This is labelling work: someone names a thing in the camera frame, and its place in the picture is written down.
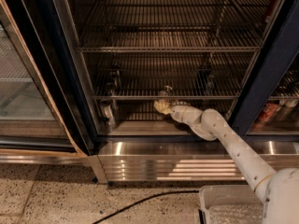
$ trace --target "speckled stone floor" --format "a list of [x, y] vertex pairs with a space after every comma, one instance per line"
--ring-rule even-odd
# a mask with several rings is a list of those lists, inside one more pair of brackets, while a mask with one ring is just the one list
[[[198, 190], [202, 182], [133, 182], [100, 185], [83, 166], [0, 164], [0, 224], [94, 223], [151, 195]], [[140, 203], [103, 224], [199, 223], [198, 193]]]

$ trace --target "floor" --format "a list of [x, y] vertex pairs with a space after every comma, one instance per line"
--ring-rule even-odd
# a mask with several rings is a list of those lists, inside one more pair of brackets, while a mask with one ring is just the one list
[[198, 193], [164, 195], [103, 222], [101, 218], [151, 195], [199, 190], [202, 182], [95, 183], [88, 167], [0, 164], [0, 224], [199, 223]]

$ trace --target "clear plastic bin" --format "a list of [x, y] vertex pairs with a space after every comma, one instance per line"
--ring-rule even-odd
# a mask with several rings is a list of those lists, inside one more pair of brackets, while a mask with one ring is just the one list
[[199, 190], [199, 200], [203, 224], [212, 224], [209, 211], [212, 206], [255, 204], [262, 208], [262, 203], [248, 185], [204, 186]]

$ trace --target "robotic arm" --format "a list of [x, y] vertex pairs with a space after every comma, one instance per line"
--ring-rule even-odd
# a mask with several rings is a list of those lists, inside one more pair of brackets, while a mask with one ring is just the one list
[[202, 111], [190, 105], [172, 104], [161, 99], [158, 112], [170, 114], [207, 141], [218, 138], [234, 160], [251, 189], [263, 203], [263, 224], [299, 223], [299, 169], [276, 172], [214, 109]]

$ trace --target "black cable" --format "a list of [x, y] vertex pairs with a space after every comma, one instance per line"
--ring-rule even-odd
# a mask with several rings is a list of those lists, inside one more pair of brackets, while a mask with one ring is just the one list
[[93, 224], [97, 224], [97, 223], [100, 223], [100, 222], [102, 222], [104, 220], [112, 218], [112, 217], [116, 216], [117, 214], [122, 213], [123, 211], [128, 210], [131, 207], [133, 207], [135, 205], [138, 205], [140, 203], [143, 203], [143, 202], [145, 202], [147, 200], [150, 200], [150, 199], [153, 199], [153, 198], [157, 198], [157, 197], [161, 197], [161, 196], [164, 196], [164, 195], [181, 194], [181, 193], [198, 193], [198, 190], [179, 190], [179, 191], [168, 191], [168, 192], [158, 193], [158, 194], [149, 196], [147, 198], [141, 199], [141, 200], [139, 200], [139, 201], [137, 201], [135, 203], [132, 203], [131, 205], [123, 207], [121, 210], [118, 210], [118, 211], [116, 211], [116, 212], [114, 212], [114, 213], [112, 213], [112, 214], [110, 214], [110, 215], [108, 215], [106, 217], [103, 217], [102, 219], [99, 219], [99, 220], [95, 221]]

